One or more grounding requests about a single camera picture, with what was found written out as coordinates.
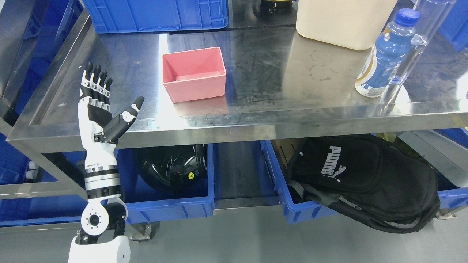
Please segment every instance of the stainless steel table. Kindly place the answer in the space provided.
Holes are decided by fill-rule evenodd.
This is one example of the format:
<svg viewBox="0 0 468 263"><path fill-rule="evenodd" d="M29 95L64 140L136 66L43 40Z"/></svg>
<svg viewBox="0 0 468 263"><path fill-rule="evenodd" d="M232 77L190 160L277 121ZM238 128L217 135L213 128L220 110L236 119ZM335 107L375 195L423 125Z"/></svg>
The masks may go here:
<svg viewBox="0 0 468 263"><path fill-rule="evenodd" d="M301 37L284 18L294 12L267 16L259 26L247 12L236 14L243 22L223 30L99 35L83 12L8 141L34 157L83 150L76 103L88 61L114 79L114 115L146 98L120 148L468 126L468 57L439 35L398 96L370 99L353 86L369 50ZM226 95L172 103L161 82L162 54L213 46L222 49Z"/></svg>

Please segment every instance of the white container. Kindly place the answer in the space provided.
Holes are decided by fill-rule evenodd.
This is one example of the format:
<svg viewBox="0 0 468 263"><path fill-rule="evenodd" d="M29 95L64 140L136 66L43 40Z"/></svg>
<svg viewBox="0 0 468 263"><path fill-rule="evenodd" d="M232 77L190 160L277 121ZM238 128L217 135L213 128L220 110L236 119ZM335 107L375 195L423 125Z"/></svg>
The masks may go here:
<svg viewBox="0 0 468 263"><path fill-rule="evenodd" d="M397 0L299 0L296 30L303 37L355 50L371 48Z"/></svg>

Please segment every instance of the backpack strap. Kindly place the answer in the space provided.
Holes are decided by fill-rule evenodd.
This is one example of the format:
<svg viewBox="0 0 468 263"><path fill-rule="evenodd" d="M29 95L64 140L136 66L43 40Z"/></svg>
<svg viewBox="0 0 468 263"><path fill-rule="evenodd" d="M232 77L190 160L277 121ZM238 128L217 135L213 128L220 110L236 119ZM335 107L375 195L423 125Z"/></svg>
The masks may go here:
<svg viewBox="0 0 468 263"><path fill-rule="evenodd" d="M341 196L339 194L320 192L308 184L299 183L295 180L287 180L286 183L290 186L290 190L294 189L297 191L299 196L305 201L312 200L324 206L329 206L334 202L340 201Z"/></svg>

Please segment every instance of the white robotic arm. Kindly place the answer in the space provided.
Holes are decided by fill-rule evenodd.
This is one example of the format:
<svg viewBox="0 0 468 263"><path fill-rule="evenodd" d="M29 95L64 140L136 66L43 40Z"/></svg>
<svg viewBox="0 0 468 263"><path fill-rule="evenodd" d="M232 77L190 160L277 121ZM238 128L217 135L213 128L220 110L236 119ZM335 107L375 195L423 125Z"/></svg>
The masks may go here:
<svg viewBox="0 0 468 263"><path fill-rule="evenodd" d="M112 118L110 86L112 79L101 66L93 69L91 63L83 71L78 102L78 122L81 143L86 150L85 188L88 205L81 215L81 230L70 246L69 263L82 262L83 255L101 263L127 263L130 244L124 236L127 206L120 199L120 177L114 149L117 140L135 122L144 98L136 101L118 116ZM106 230L114 230L110 242L98 243Z"/></svg>

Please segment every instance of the robot wrist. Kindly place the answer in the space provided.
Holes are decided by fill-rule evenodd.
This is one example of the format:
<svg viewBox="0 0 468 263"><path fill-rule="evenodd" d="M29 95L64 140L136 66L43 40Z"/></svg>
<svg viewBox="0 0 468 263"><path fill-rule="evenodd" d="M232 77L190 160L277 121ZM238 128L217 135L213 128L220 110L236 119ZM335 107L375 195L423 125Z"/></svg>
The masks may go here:
<svg viewBox="0 0 468 263"><path fill-rule="evenodd" d="M111 169L86 173L85 188L89 199L120 194L118 170Z"/></svg>

